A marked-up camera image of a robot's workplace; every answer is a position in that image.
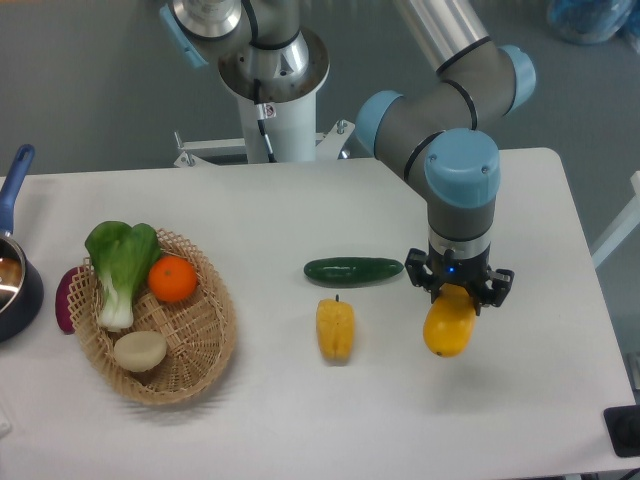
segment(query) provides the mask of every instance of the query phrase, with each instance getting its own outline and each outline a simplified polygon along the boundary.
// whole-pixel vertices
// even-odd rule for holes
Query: blue joint cap
[[[482,207],[498,193],[500,151],[477,130],[447,130],[427,148],[424,173],[442,201],[457,208]]]
[[[529,55],[514,45],[500,47],[513,63],[516,72],[516,95],[511,110],[513,111],[526,102],[536,89],[536,69]]]
[[[398,98],[402,97],[398,92],[385,90],[376,93],[365,102],[356,117],[356,137],[367,149],[370,155],[375,156],[376,137],[385,113]]]
[[[191,44],[189,39],[186,37],[178,22],[173,17],[171,10],[169,10],[169,5],[165,5],[160,9],[160,19],[162,23],[167,27],[169,31],[169,35],[173,39],[174,43],[180,50],[180,53],[184,56],[184,58],[189,62],[192,68],[201,68],[209,63],[202,58],[202,55],[198,53],[195,47]]]

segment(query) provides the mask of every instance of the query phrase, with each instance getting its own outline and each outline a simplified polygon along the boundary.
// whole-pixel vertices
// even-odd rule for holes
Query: wicker basket
[[[85,355],[119,394],[146,405],[178,403],[211,385],[224,370],[236,340],[233,304],[208,259],[189,240],[158,230],[163,252],[185,258],[198,275],[196,292],[187,300],[164,303],[145,286],[133,306],[134,323],[119,333],[98,326],[102,288],[91,262],[74,276],[69,310]],[[132,373],[116,364],[113,346],[123,335],[155,330],[167,340],[167,356],[147,372]]]

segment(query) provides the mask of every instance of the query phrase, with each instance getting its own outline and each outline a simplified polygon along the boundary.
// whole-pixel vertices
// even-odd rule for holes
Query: blue plastic bag
[[[551,0],[547,21],[569,42],[601,43],[620,30],[635,3],[636,0]]]
[[[622,27],[622,35],[636,53],[640,54],[640,3],[636,3],[631,11],[627,23]]]

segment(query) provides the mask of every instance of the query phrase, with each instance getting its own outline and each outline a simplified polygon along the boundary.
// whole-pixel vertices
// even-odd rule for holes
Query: gray floor
[[[618,480],[619,478],[621,478],[623,475],[625,475],[627,472],[607,472],[607,473],[600,473],[598,475],[598,480]]]
[[[164,34],[163,3],[0,4],[0,175],[25,142],[38,151],[32,173],[57,173],[169,167],[176,129],[185,141],[241,136],[215,70],[190,70]],[[560,41],[544,1],[472,3],[496,43],[520,46],[538,73],[533,98],[486,131],[503,149],[560,154],[592,243],[631,199],[629,178],[640,170],[640,56],[619,38],[592,47]],[[331,55],[319,131],[355,120],[380,90],[412,97],[436,82],[390,0],[302,4],[304,23]],[[640,350],[639,271],[640,231],[598,271],[622,353]]]

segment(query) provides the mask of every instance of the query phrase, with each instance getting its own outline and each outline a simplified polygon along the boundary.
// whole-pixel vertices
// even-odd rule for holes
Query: black cable
[[[620,477],[620,480],[629,480],[632,477],[636,476],[636,473],[640,473],[640,468],[636,468],[634,470],[631,470],[629,473],[627,473],[626,475],[623,475],[622,477]]]
[[[257,78],[253,80],[253,103],[254,105],[260,104],[260,80]],[[258,119],[258,130],[260,130],[260,135],[264,139],[264,145],[267,149],[267,158],[269,159],[269,163],[278,163],[276,161],[276,157],[273,154],[273,147],[271,147],[271,140],[269,140],[269,135],[267,135],[267,130],[265,128],[264,119]]]
[[[415,163],[416,158],[418,158],[418,155],[420,154],[420,152],[422,152],[424,150],[424,148],[427,145],[429,145],[441,133],[442,133],[442,131],[436,132],[436,133],[433,133],[433,134],[429,135],[427,138],[422,140],[418,144],[418,146],[416,148],[413,149],[413,152],[411,152],[411,155],[409,155],[409,160],[407,160],[407,163],[404,166],[404,173],[403,173],[402,178],[404,178],[405,182],[409,180],[409,174],[411,173],[411,167],[413,167],[413,164]]]
[[[449,60],[444,62],[442,65],[440,65],[440,67],[438,67],[438,70],[436,70],[436,74],[438,76],[440,76],[440,74],[442,72],[444,72],[447,68],[449,68],[451,65],[456,63],[462,57],[464,57],[467,53],[471,52],[472,50],[475,50],[479,46],[484,45],[485,43],[490,42],[490,41],[491,41],[490,37],[484,37],[484,38],[481,38],[480,40],[472,43],[471,45],[467,46],[466,48],[463,48],[458,53],[456,53],[453,57],[451,57]]]
[[[249,19],[249,26],[251,27],[251,41],[255,42],[258,39],[258,20],[256,19],[256,12],[253,10],[253,5],[248,0],[242,0],[242,6],[247,13]]]
[[[475,103],[473,103],[473,98],[471,98],[471,95],[469,95],[469,92],[467,92],[462,85],[460,85],[458,82],[454,80],[445,79],[442,81],[442,83],[447,83],[451,85],[462,96],[465,103],[467,104],[469,113],[471,114],[471,130],[477,130],[478,129],[478,112],[476,110]]]

